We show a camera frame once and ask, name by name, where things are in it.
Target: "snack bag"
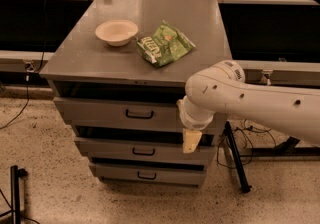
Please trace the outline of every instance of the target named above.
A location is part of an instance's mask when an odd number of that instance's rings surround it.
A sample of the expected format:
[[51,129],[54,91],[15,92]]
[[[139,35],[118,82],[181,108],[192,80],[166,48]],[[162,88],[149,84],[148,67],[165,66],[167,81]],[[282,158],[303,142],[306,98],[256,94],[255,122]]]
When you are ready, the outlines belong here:
[[166,21],[152,36],[137,41],[137,45],[140,55],[155,67],[174,62],[195,48],[194,43]]

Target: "drawer front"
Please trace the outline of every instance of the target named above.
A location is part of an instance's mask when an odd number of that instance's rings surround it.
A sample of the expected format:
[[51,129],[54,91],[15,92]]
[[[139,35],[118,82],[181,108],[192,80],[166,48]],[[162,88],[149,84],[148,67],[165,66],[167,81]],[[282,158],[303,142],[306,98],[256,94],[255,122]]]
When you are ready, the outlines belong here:
[[93,163],[90,163],[89,167],[93,175],[103,181],[111,179],[202,186],[206,177],[205,171],[151,169],[139,166]]
[[56,97],[54,103],[66,124],[139,130],[181,131],[174,104],[139,103]]
[[75,144],[83,156],[136,161],[194,164],[207,167],[213,159],[213,147],[198,147],[193,153],[184,154],[182,145],[140,141],[117,141],[75,138]]

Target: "metal table leg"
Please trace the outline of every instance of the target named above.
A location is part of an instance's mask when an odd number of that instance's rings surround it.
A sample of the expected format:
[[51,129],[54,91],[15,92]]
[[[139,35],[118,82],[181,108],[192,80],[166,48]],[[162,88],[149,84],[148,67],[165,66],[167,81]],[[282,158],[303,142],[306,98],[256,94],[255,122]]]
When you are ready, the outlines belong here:
[[18,224],[18,223],[21,223],[18,166],[16,165],[11,166],[10,176],[11,176],[11,207],[12,207],[11,223]]
[[226,125],[225,125],[225,135],[228,138],[229,146],[233,154],[234,162],[237,168],[237,172],[238,172],[238,176],[241,184],[241,190],[243,193],[248,193],[250,192],[251,186],[248,184],[246,174],[244,172],[243,165],[240,159],[239,151],[235,143],[232,130],[231,130],[231,125],[229,122],[226,122]]

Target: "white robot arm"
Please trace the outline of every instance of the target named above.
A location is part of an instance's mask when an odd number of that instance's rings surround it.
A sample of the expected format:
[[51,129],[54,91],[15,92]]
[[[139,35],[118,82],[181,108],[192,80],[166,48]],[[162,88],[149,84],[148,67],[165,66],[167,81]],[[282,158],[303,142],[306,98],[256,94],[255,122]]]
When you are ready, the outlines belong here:
[[194,151],[201,130],[216,112],[249,119],[320,146],[319,90],[246,84],[243,69],[231,60],[192,75],[185,90],[186,96],[178,101],[189,136],[185,137],[185,153]]

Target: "terrazzo floor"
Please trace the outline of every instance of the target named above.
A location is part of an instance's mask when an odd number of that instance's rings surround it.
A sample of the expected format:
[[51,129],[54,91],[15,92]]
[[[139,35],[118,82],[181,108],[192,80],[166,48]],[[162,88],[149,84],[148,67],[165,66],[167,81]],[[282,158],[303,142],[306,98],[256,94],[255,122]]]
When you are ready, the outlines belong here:
[[[10,197],[10,166],[25,168],[25,216],[42,224],[319,223],[319,158],[256,159],[245,165],[251,192],[243,194],[236,171],[214,159],[201,188],[112,182],[94,178],[52,102],[50,89],[29,89],[19,118],[0,130],[0,188]],[[26,103],[26,88],[7,87],[0,98],[0,126]],[[242,120],[230,118],[233,128]],[[286,136],[271,131],[276,143]],[[244,140],[235,134],[239,147]],[[248,133],[254,146],[274,142]],[[228,151],[219,148],[221,163]],[[0,198],[0,209],[5,201]]]

